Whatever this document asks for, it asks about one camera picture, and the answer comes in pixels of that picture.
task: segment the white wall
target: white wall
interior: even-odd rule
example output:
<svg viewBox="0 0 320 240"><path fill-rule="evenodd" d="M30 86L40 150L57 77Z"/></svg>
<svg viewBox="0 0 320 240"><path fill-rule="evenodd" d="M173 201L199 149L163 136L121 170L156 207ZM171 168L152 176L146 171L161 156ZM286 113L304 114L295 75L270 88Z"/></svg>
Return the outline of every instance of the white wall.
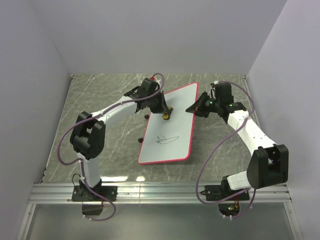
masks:
<svg viewBox="0 0 320 240"><path fill-rule="evenodd" d="M288 188L307 240L320 236L320 1L289 0L249 73L263 129L289 149Z"/></svg>
<svg viewBox="0 0 320 240"><path fill-rule="evenodd" d="M286 2L30 1L73 74L247 74Z"/></svg>
<svg viewBox="0 0 320 240"><path fill-rule="evenodd" d="M69 82L27 0L0 1L0 238L15 239L44 171Z"/></svg>

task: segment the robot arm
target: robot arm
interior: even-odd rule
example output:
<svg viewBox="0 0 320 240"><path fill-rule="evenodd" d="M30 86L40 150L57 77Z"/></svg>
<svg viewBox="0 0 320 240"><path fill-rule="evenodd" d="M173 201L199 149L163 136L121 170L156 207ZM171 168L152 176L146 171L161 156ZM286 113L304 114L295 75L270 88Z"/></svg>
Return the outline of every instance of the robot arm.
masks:
<svg viewBox="0 0 320 240"><path fill-rule="evenodd" d="M200 98L186 112L207 118L209 113L217 113L233 129L244 123L249 113L241 102L234 102L229 83L211 84L214 98L203 92ZM289 152L285 145L277 145L266 136L249 117L238 132L250 151L251 160L246 171L222 178L222 189L231 195L246 188L260 189L288 180Z"/></svg>
<svg viewBox="0 0 320 240"><path fill-rule="evenodd" d="M70 143L73 145L78 158L83 159L83 172L90 188L94 188L101 183L98 156L105 146L105 133L113 124L144 108L150 108L154 114L170 116L172 109L168 108L163 92L159 92L146 100L134 101L154 94L157 89L159 89L159 84L154 79L145 78L141 86L125 93L119 101L112 105L91 114L85 111L80 113L76 123L97 116L112 108L112 106L118 105L102 114L102 116L75 127L72 131Z"/></svg>

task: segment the gray marble table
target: gray marble table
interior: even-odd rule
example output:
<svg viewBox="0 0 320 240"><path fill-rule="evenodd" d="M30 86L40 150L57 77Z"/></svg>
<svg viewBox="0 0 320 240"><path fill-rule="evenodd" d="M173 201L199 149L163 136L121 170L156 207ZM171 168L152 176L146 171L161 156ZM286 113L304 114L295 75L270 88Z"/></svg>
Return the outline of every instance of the gray marble table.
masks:
<svg viewBox="0 0 320 240"><path fill-rule="evenodd" d="M117 101L123 94L139 86L151 74L78 74L75 75L66 98L59 127L49 156L44 182L70 182L74 173L80 173L79 164L63 166L57 160L57 144L63 132L77 119L82 111L101 110ZM192 82L199 83L198 96L210 90L215 80L229 80L244 86L241 75L231 74L165 74L164 91L174 90ZM234 100L250 108L247 96L232 87ZM146 182L194 182L199 170L213 147L233 130L216 114L209 118L195 118L190 157L185 161L139 165L137 162L140 143L147 121L144 109L128 116L106 132L105 148L100 154L100 173L104 181ZM76 157L69 136L62 144L62 158L70 162ZM220 181L225 175L247 169L250 153L238 135L225 142L212 156L201 180Z"/></svg>

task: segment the black marker drawing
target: black marker drawing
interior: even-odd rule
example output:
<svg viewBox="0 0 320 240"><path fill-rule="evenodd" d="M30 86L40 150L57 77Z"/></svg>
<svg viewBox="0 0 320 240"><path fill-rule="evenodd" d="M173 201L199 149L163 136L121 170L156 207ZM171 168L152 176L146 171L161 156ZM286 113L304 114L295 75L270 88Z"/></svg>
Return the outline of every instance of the black marker drawing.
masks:
<svg viewBox="0 0 320 240"><path fill-rule="evenodd" d="M155 141L157 144L169 144L177 140L179 137L174 136L174 137L166 138L165 136L161 135L161 137L158 136L157 138L158 140Z"/></svg>

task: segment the purple cable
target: purple cable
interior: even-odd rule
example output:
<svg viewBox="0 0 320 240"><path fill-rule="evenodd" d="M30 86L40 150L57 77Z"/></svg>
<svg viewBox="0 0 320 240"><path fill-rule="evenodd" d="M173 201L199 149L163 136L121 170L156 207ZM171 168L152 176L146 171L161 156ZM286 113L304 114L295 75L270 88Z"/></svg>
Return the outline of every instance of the purple cable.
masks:
<svg viewBox="0 0 320 240"><path fill-rule="evenodd" d="M66 138L67 134L68 134L72 129L74 129L75 127L77 127L77 126L79 126L79 125L82 125L82 124L84 124L84 123L86 123L86 122L89 122L89 121L91 121L91 120L97 119L97 118L99 118L99 117L102 117L104 114L106 114L106 113L109 112L110 110L112 110L112 109L114 109L114 108L116 108L116 107L118 107L118 106L120 106L120 105L122 105L122 104L127 104L127 103L139 102L139 101L147 100L147 99L150 99L150 98L154 97L154 96L157 95L158 93L160 93L161 90L162 90L162 88L163 88L164 85L165 85L165 77L164 77L161 73L158 73L158 72L155 73L155 74L153 74L152 77L154 78L154 77L157 76L157 75L159 75L159 76L161 77L161 84L160 84L159 89L158 89L156 92L154 92L153 94L151 94L150 96L146 96L146 97L142 97L142 98L138 98L138 99L134 99L134 100L132 99L132 100L126 100L126 101L123 101L123 102L118 102L118 103L116 103L116 104L108 107L108 108L107 108L106 110L104 110L102 113L100 113L100 114L98 114L98 115L95 115L95 116L92 116L92 117L89 117L89 118L87 118L87 119L84 119L84 120L82 120L82 121L79 121L79 122L77 122L76 124L72 125L71 127L69 127L69 128L63 133L62 137L61 137L60 140L59 140L59 143L58 143L58 146L57 146L57 151L56 151L56 155L57 155L58 161L59 161L62 165L64 165L64 166L69 166L69 165L72 165L72 164L76 163L77 161L81 161L81 163L80 163L80 164L81 164L81 174L82 174L82 177L84 178L84 184L85 184L85 186L88 188L88 190L89 190L92 194L94 194L94 195L96 195L97 197L101 198L102 200L110 203L110 204L112 205L112 207L113 207L113 213L112 213L110 216L105 217L105 218L97 219L97 218L90 218L90 217L85 216L87 219L90 219L91 221L101 222L101 221L105 221L105 220L108 220L108 219L112 218L112 217L115 215L115 213L116 213L116 205L115 205L112 201L110 201L109 199L107 199L106 197L101 196L100 194L98 194L98 193L96 193L95 191L93 191L93 190L91 189L91 187L88 185L88 182L87 182L86 176L85 176L85 172L84 172L84 170L83 170L83 169L84 169L83 159L82 159L81 157L78 157L78 158L76 158L75 160L73 160L73 161L71 161L71 162L65 162L65 161L62 160L61 154L60 154L60 149L61 149L62 142L63 142L64 139Z"/></svg>
<svg viewBox="0 0 320 240"><path fill-rule="evenodd" d="M254 111L255 111L255 109L256 109L256 108L255 108L254 101L253 101L253 99L251 98L251 96L249 95L249 93L247 93L247 91L246 91L243 87L241 87L240 85L238 85L238 84L236 84L236 83L234 83L234 82L231 82L231 81L219 81L219 83L228 83L228 84L232 84L232 85L240 88L240 89L247 95L247 97L249 98L249 100L250 100L250 102L251 102L251 105L252 105L252 110L249 112L248 117L251 116L251 115L254 113ZM225 137L224 139L222 139L222 140L213 148L213 150L210 152L209 156L208 156L208 157L206 158L206 160L204 161L204 163L203 163L203 165L202 165L202 167L201 167L201 170L200 170L200 172L199 172L199 174L198 174L198 177L197 177L197 179L196 179L196 182L195 182L195 195L196 195L196 197L198 198L198 200L199 200L201 203L203 203L203 204L208 204L208 205L219 204L219 203L222 203L222 202L224 202L224 201L226 201L226 200L229 200L229 199L231 199L231 198L233 198L233 197L235 197L235 196L238 196L238 195L240 195L240 194L242 194L242 193L244 193L244 192L246 192L246 191L249 190L249 188L246 188L246 189L243 189L243 190L241 190L241 191L239 191L239 192L237 192L237 193L235 193L235 194L232 194L232 195L230 195L230 196L228 196L228 197L225 197L225 198L223 198L223 199L221 199L221 200L218 200L218 201L210 201L210 202L209 202L209 201L204 201L204 200L202 200L202 199L200 198L200 195L199 195L199 182L200 182L200 178L201 178L201 175L202 175L202 173L203 173L203 171L204 171L207 163L209 162L211 156L214 154L214 152L215 152L225 141L227 141L228 139L230 139L232 136L236 135L241 129L243 129L243 128L245 127L245 125L246 125L246 123L247 123L247 121L248 121L248 117L243 121L242 125L241 125L237 130L235 130L233 133L229 134L227 137ZM252 203L253 203L253 201L254 201L254 199L255 199L255 195L256 195L256 190L254 190L254 192L253 192L253 195L252 195L252 198L251 198L251 202L249 203L248 207L247 207L243 212L241 212L241 214L239 214L238 216L243 215L243 214L251 207L251 205L252 205Z"/></svg>

